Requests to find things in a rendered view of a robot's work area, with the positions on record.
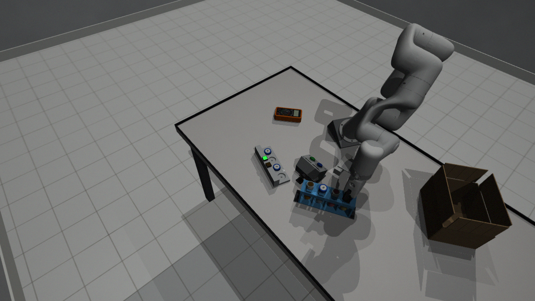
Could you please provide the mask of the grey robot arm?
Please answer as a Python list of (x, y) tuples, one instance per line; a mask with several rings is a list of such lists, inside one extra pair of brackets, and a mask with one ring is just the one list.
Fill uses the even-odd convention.
[(346, 153), (333, 173), (340, 176), (345, 170), (355, 180), (371, 178), (379, 162), (394, 153), (400, 144), (398, 136), (375, 124), (390, 131), (402, 127), (420, 107), (443, 70), (443, 61), (453, 51), (454, 46), (449, 40), (417, 23), (403, 29), (391, 60), (395, 70), (380, 91), (386, 99), (369, 98), (360, 111), (340, 124), (341, 138), (349, 143), (359, 141), (361, 145), (355, 159)]

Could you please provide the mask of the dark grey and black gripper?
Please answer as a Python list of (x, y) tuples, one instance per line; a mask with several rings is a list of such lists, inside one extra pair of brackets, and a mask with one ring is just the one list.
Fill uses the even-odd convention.
[(355, 180), (353, 179), (353, 175), (350, 174), (350, 177), (346, 183), (346, 186), (344, 188), (344, 195), (342, 197), (342, 200), (344, 200), (347, 203), (350, 203), (352, 198), (356, 198), (356, 196), (359, 194), (363, 186), (365, 185), (367, 180)]

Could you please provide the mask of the black table edge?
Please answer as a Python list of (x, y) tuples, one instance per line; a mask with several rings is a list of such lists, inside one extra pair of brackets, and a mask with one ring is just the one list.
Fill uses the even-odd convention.
[[(233, 94), (232, 96), (228, 97), (228, 98), (225, 98), (224, 100), (202, 110), (202, 111), (199, 111), (197, 114), (194, 114), (180, 122), (177, 122), (175, 125), (175, 127), (182, 133), (183, 136), (185, 136), (185, 138), (189, 141), (190, 144), (193, 145), (193, 147), (197, 150), (197, 152), (199, 152), (199, 154), (201, 154), (201, 156), (208, 162), (208, 164), (216, 171), (216, 173), (219, 174), (219, 176), (227, 183), (227, 185), (229, 185), (229, 187), (236, 193), (236, 195), (243, 201), (243, 203), (252, 211), (253, 214), (255, 214), (255, 216), (262, 222), (262, 224), (266, 227), (267, 230), (270, 231), (270, 233), (277, 239), (277, 241), (286, 249), (286, 251), (288, 251), (288, 253), (295, 259), (295, 261), (302, 267), (302, 269), (305, 270), (305, 272), (310, 276), (310, 278), (313, 279), (313, 281), (319, 286), (319, 288), (321, 290), (323, 290), (323, 292), (329, 297), (329, 299), (331, 301), (335, 301), (332, 296), (329, 295), (329, 293), (323, 288), (322, 285), (320, 285), (320, 283), (311, 275), (311, 273), (302, 265), (302, 263), (296, 258), (295, 255), (293, 255), (293, 253), (291, 251), (289, 251), (288, 247), (286, 247), (285, 244), (283, 244), (283, 242), (276, 236), (276, 234), (269, 228), (269, 226), (267, 226), (265, 224), (264, 221), (262, 221), (262, 219), (256, 214), (256, 212), (249, 206), (248, 203), (246, 203), (246, 201), (239, 195), (239, 193), (237, 193), (237, 191), (228, 183), (228, 181), (226, 181), (226, 179), (221, 175), (221, 173), (219, 173), (219, 171), (212, 165), (212, 163), (209, 162), (209, 160), (199, 151), (198, 148), (196, 148), (196, 146), (189, 140), (189, 138), (180, 130), (180, 128), (178, 127), (178, 125), (182, 124), (183, 122), (185, 121), (188, 121), (189, 119), (191, 118), (194, 118), (195, 116), (199, 115), (199, 114), (202, 114), (203, 112), (205, 111), (208, 111), (210, 110), (211, 108), (214, 108), (216, 105), (219, 105), (245, 91), (248, 91), (250, 88), (253, 88), (255, 86), (257, 86), (258, 84), (261, 84), (263, 82), (265, 82), (266, 80), (274, 77), (274, 76), (277, 76), (278, 74), (281, 74), (283, 71), (286, 71), (286, 70), (289, 70), (290, 68), (292, 68), (294, 71), (298, 72), (299, 74), (301, 74), (302, 76), (304, 76), (305, 78), (309, 79), (311, 82), (315, 83), (316, 85), (318, 85), (320, 88), (323, 88), (325, 91), (327, 91), (328, 93), (332, 94), (333, 97), (336, 97), (337, 99), (341, 100), (342, 102), (344, 102), (346, 105), (349, 105), (351, 108), (353, 108), (354, 110), (356, 111), (359, 111), (359, 109), (357, 109), (356, 107), (354, 107), (353, 105), (351, 105), (350, 103), (348, 103), (347, 101), (343, 100), (342, 98), (340, 98), (339, 96), (337, 96), (336, 94), (332, 93), (331, 91), (329, 91), (327, 88), (323, 87), (321, 84), (317, 83), (316, 81), (310, 79), (308, 76), (306, 76), (305, 74), (303, 74), (302, 72), (300, 72), (299, 70), (296, 70), (296, 68), (292, 67), (292, 66), (289, 66), (287, 67), (286, 69), (283, 69), (282, 71), (279, 71), (278, 73), (270, 76), (270, 77), (267, 77), (266, 79), (256, 83), (256, 84), (253, 84), (252, 86), (248, 87), (248, 88), (245, 88), (244, 90), (242, 91), (239, 91), (238, 93), (236, 94)], [(379, 124), (377, 124), (379, 125)], [(379, 125), (381, 126), (381, 125)], [(413, 148), (417, 149), (419, 152), (423, 153), (425, 156), (429, 157), (430, 159), (432, 159), (433, 161), (437, 162), (439, 165), (444, 165), (442, 162), (440, 162), (439, 160), (437, 160), (436, 158), (434, 158), (433, 156), (430, 156), (428, 153), (424, 152), (422, 149), (418, 148), (416, 145), (412, 144), (411, 142), (407, 141), (406, 139), (404, 139), (403, 137), (401, 137), (400, 135), (397, 135), (395, 132), (393, 131), (390, 131), (388, 128), (385, 128), (383, 126), (381, 126), (382, 128), (384, 128), (385, 130), (393, 133), (394, 135), (398, 136), (399, 139), (403, 140), (405, 143), (409, 144), (410, 146), (412, 146)], [(522, 217), (523, 219), (527, 220), (529, 223), (533, 224), (535, 226), (535, 222), (533, 220), (531, 220), (530, 218), (526, 217), (524, 214), (520, 213), (518, 210), (510, 207), (510, 205), (506, 204), (506, 208), (510, 209), (512, 212), (516, 213), (517, 215), (519, 215), (520, 217)]]

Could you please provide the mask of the dark grey button housing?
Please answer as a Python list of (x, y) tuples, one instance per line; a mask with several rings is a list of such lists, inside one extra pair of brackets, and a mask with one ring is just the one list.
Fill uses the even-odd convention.
[(296, 164), (296, 171), (301, 174), (301, 177), (296, 179), (296, 181), (301, 184), (303, 183), (303, 179), (306, 179), (317, 183), (326, 176), (327, 170), (311, 155), (301, 156)]

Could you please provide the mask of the orange digital multimeter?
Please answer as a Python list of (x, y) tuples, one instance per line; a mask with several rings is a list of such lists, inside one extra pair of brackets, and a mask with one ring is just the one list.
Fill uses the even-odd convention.
[(281, 108), (275, 109), (275, 120), (289, 121), (289, 122), (301, 122), (302, 110), (293, 108)]

